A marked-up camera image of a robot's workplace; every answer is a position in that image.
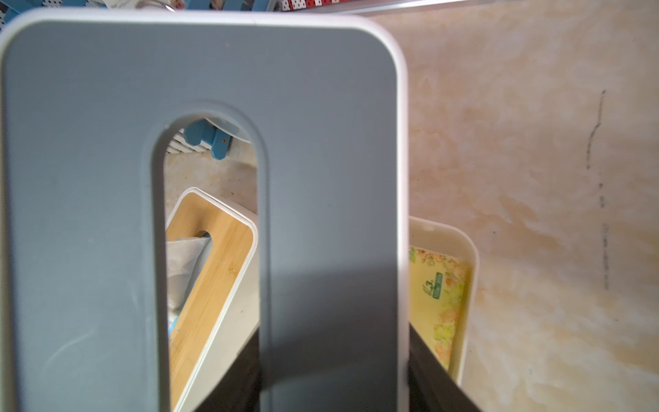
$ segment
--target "white container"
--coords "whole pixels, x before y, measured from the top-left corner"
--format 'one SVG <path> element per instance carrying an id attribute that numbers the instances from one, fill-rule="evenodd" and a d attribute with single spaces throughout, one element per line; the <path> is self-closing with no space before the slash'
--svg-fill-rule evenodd
<path id="1" fill-rule="evenodd" d="M 188 383 L 173 412 L 191 412 L 217 386 L 222 376 L 236 359 L 243 345 L 256 331 L 259 323 L 258 292 L 258 230 L 257 217 L 247 209 L 229 200 L 214 198 L 191 187 L 179 197 L 167 226 L 176 214 L 181 200 L 194 193 L 247 225 L 253 234 L 252 246 L 236 277 L 217 322 L 190 374 Z"/>
<path id="2" fill-rule="evenodd" d="M 460 386 L 467 354 L 469 313 L 476 297 L 476 284 L 478 283 L 480 266 L 478 250 L 465 232 L 452 226 L 412 216 L 409 219 L 409 242 L 410 246 L 464 260 L 471 267 L 465 288 L 466 295 L 463 297 L 463 310 L 453 338 L 453 350 L 448 370 L 449 375 Z"/>
<path id="3" fill-rule="evenodd" d="M 259 325 L 259 273 L 258 273 L 258 230 L 257 217 L 243 207 L 228 200 L 220 200 L 197 188 L 185 191 L 167 222 L 171 221 L 181 199 L 188 193 L 199 196 L 215 204 L 245 222 L 253 234 L 254 244 L 247 256 L 238 278 L 222 308 L 215 328 L 210 334 L 204 350 L 190 375 L 179 401 L 173 412 L 191 412 L 217 386 L 222 376 L 236 359 L 243 345 L 256 331 Z M 449 375 L 461 384 L 465 355 L 467 353 L 467 326 L 470 309 L 476 295 L 478 269 L 480 266 L 478 251 L 469 236 L 452 226 L 420 218 L 409 218 L 410 245 L 454 256 L 469 263 L 471 272 L 467 278 L 465 300 L 462 315 L 453 341 L 453 355 Z"/>

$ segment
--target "dark scratch mark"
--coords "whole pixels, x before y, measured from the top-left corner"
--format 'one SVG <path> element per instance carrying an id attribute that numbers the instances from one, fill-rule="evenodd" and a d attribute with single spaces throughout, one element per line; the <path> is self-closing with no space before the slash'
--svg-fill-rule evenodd
<path id="1" fill-rule="evenodd" d="M 590 169 L 590 149 L 592 147 L 592 138 L 595 137 L 595 132 L 602 125 L 602 105 L 604 104 L 604 94 L 606 94 L 606 90 L 603 90 L 602 94 L 600 95 L 600 108 L 597 111 L 597 124 L 595 124 L 595 127 L 592 128 L 592 132 L 590 132 L 590 136 L 588 137 L 588 148 L 586 149 L 586 169 Z"/>
<path id="2" fill-rule="evenodd" d="M 609 225 L 602 224 L 602 244 L 604 246 L 604 254 L 602 255 L 602 262 L 604 263 L 604 289 L 609 290 Z"/>

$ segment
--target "white plastic rim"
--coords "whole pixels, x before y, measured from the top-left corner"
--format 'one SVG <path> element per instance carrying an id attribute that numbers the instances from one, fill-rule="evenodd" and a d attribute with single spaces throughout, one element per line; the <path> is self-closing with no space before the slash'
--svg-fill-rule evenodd
<path id="1" fill-rule="evenodd" d="M 457 369 L 451 374 L 455 383 L 462 384 L 463 371 L 465 368 L 465 356 L 467 355 L 467 338 L 469 330 L 469 316 L 474 306 L 476 297 L 476 286 L 478 284 L 478 271 L 480 269 L 480 257 L 478 249 L 471 238 L 460 229 L 453 226 L 437 223 L 435 221 L 409 218 L 410 246 L 425 250 L 431 250 L 447 254 L 469 263 L 471 276 L 469 288 L 467 289 L 467 300 L 462 313 L 461 323 L 464 325 L 462 335 L 456 334 L 453 340 L 453 351 L 458 351 Z"/>

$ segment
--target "marble surface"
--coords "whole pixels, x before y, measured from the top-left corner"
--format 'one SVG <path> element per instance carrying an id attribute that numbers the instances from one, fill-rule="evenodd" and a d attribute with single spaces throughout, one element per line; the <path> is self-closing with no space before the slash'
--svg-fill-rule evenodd
<path id="1" fill-rule="evenodd" d="M 659 2 L 373 19 L 409 66 L 411 214 L 481 253 L 466 393 L 486 412 L 657 410 Z M 167 213 L 193 185 L 255 212 L 240 160 L 167 155 Z"/>

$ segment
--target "yellow floral tissue packet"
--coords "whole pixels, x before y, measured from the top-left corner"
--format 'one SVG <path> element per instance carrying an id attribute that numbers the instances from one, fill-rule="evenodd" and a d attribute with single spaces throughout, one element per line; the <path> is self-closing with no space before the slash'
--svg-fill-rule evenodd
<path id="1" fill-rule="evenodd" d="M 410 247 L 410 322 L 449 368 L 469 265 L 459 259 Z"/>

